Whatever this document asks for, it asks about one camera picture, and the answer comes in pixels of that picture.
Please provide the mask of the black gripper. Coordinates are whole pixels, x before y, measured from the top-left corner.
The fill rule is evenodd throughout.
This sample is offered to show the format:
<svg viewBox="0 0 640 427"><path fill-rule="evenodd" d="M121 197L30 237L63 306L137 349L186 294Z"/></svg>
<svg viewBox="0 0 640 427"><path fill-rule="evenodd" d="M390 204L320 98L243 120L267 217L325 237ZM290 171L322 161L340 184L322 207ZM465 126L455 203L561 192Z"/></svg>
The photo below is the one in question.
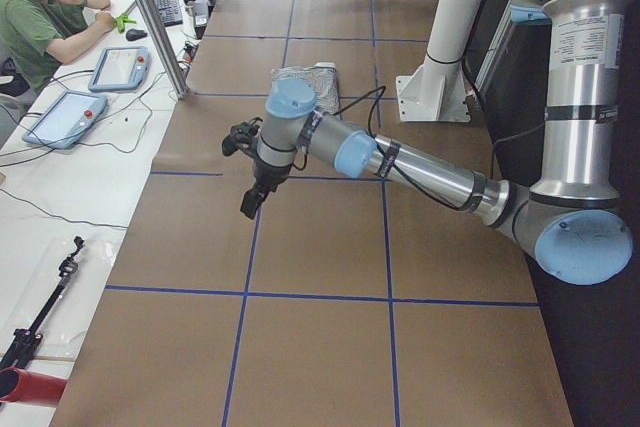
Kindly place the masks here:
<svg viewBox="0 0 640 427"><path fill-rule="evenodd" d="M257 157L254 160L253 174L254 186L247 190L243 196L240 211L248 219L254 219L262 204L268 198L269 193L276 192L279 185L289 177L291 165L271 165Z"/></svg>

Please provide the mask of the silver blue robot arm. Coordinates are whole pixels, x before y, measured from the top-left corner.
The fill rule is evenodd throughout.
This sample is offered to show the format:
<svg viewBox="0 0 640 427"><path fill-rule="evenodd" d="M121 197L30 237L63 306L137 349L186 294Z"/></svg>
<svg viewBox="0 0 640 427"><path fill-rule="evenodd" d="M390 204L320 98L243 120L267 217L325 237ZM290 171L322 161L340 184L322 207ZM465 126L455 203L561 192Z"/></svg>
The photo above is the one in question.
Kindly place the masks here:
<svg viewBox="0 0 640 427"><path fill-rule="evenodd" d="M634 250L609 181L624 18L633 1L511 0L515 22L551 27L542 170L532 186L459 168L343 121L318 105L308 83L285 78L272 84L264 117L234 126L222 144L225 155L241 151L254 163L242 213L254 217L296 157L312 156L348 177L371 172L479 216L561 281L610 279Z"/></svg>

